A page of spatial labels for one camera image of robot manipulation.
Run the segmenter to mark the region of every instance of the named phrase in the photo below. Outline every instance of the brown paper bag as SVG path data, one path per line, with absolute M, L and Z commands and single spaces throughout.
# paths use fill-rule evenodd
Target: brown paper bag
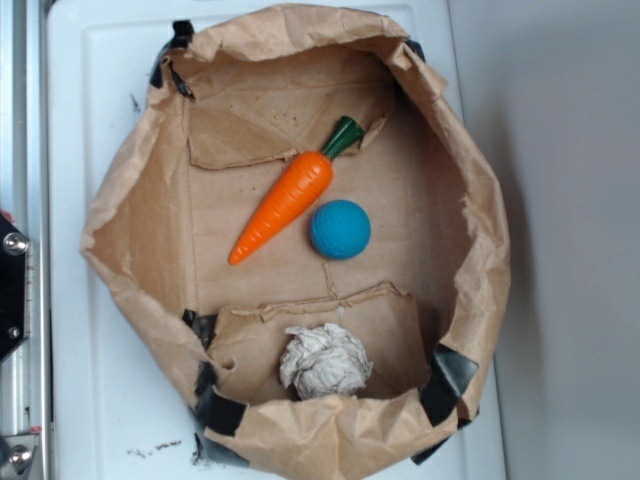
M 478 413 L 510 284 L 500 189 L 442 97 L 446 82 L 373 13 L 283 5 L 188 27 L 176 24 L 144 116 L 91 206 L 83 255 L 212 445 L 296 479 L 423 460 Z M 336 159 L 319 204 L 360 204 L 372 223 L 367 249 L 321 257 L 307 239 L 312 208 L 230 266 L 286 160 L 317 149 L 344 114 L 367 135 Z M 223 326 L 238 312 L 339 304 L 387 282 L 415 299 L 423 385 L 307 401 L 225 391 L 225 362 L 216 345 L 207 352 L 214 315 Z M 185 310 L 210 316 L 183 321 Z

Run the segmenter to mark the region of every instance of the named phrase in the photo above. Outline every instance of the metal frame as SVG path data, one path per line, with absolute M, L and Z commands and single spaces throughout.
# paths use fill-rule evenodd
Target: metal frame
M 31 445 L 31 480 L 53 478 L 45 88 L 51 3 L 0 0 L 0 208 L 30 242 L 28 338 L 0 367 L 0 435 L 10 445 Z

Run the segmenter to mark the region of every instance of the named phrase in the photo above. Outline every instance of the gray wall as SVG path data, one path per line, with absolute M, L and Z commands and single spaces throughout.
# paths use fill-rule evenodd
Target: gray wall
M 640 2 L 450 0 L 464 119 L 498 174 L 512 480 L 640 475 Z

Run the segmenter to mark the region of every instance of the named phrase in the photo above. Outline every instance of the metal bracket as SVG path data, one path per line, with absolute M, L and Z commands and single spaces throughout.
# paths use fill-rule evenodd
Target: metal bracket
M 29 241 L 0 215 L 0 362 L 27 337 L 25 301 Z
M 0 468 L 0 480 L 28 480 L 42 478 L 42 456 L 39 435 L 16 435 L 7 437 L 8 458 Z

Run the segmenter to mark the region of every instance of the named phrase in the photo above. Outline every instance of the bolt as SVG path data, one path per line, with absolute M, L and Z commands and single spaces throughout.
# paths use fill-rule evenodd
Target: bolt
M 4 251 L 13 257 L 24 255 L 29 248 L 29 241 L 19 232 L 13 232 L 2 241 Z
M 31 464 L 31 452 L 24 445 L 16 445 L 9 452 L 9 465 L 18 475 L 22 475 Z
M 18 327 L 11 327 L 7 333 L 9 338 L 18 338 L 22 332 Z

